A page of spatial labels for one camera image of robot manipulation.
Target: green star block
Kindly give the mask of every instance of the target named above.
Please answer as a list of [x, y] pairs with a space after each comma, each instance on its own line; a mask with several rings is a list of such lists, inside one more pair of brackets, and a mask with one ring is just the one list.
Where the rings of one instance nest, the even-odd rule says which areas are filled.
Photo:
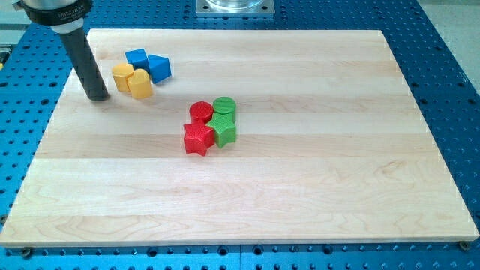
[[237, 140], [237, 127], [233, 123], [233, 115], [213, 113], [213, 117], [207, 127], [215, 130], [215, 143], [218, 148], [223, 148], [227, 143], [234, 143]]
[[236, 104], [231, 97], [219, 97], [213, 101], [213, 110], [216, 113], [226, 115], [232, 114], [232, 121], [235, 123]]

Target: blue cube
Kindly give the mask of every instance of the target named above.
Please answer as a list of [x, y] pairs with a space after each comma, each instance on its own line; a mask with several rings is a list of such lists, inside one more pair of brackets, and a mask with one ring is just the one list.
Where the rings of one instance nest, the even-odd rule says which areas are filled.
[[168, 58], [148, 55], [148, 64], [150, 65], [150, 76], [153, 83], [158, 83], [172, 76]]
[[150, 74], [149, 60], [144, 49], [135, 49], [125, 53], [127, 62], [133, 65], [134, 69], [142, 68]]

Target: red block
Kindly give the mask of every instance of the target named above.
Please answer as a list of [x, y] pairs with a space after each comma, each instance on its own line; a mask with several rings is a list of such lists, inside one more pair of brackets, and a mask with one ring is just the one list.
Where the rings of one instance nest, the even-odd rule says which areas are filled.
[[197, 153], [198, 155], [207, 155], [207, 149], [215, 144], [215, 131], [211, 127], [205, 126], [201, 121], [184, 124], [185, 136], [184, 144], [187, 154]]
[[204, 125], [212, 120], [213, 106], [205, 101], [199, 101], [190, 106], [190, 120], [192, 123], [201, 122]]

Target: wooden board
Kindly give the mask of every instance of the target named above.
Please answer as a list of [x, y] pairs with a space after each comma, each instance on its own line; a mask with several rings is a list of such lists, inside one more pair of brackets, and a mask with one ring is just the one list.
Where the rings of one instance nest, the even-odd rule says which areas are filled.
[[[73, 72], [0, 241], [21, 246], [473, 240], [479, 235], [380, 31], [91, 30], [112, 97]], [[171, 59], [155, 96], [110, 68]], [[238, 142], [186, 155], [196, 101], [231, 96]]]

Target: toy block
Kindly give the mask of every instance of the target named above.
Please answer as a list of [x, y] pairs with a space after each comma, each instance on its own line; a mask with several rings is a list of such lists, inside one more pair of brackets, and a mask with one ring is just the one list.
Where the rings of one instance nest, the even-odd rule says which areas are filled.
[[231, 97], [219, 97], [213, 101], [213, 110], [221, 115], [232, 114], [232, 121], [236, 120], [236, 104]]
[[128, 78], [128, 87], [133, 98], [147, 98], [153, 95], [150, 76], [146, 70], [141, 68], [135, 70], [133, 75]]
[[184, 144], [187, 154], [197, 153], [206, 156], [207, 149], [215, 144], [215, 132], [213, 128], [205, 126], [202, 122], [184, 124]]
[[150, 73], [149, 60], [144, 49], [135, 49], [125, 53], [127, 62], [133, 65], [134, 69], [142, 68], [147, 73]]
[[148, 55], [148, 65], [150, 67], [151, 81], [159, 83], [162, 80], [172, 76], [170, 70], [170, 61], [168, 58], [156, 55]]
[[213, 113], [207, 127], [215, 130], [215, 143], [218, 148], [223, 148], [227, 143], [234, 143], [237, 139], [237, 128], [233, 123], [233, 114]]
[[205, 101], [199, 101], [190, 106], [190, 120], [192, 123], [206, 124], [212, 120], [213, 106]]
[[112, 75], [117, 89], [120, 92], [129, 92], [130, 88], [128, 87], [128, 78], [134, 75], [134, 66], [128, 63], [117, 64], [112, 68]]

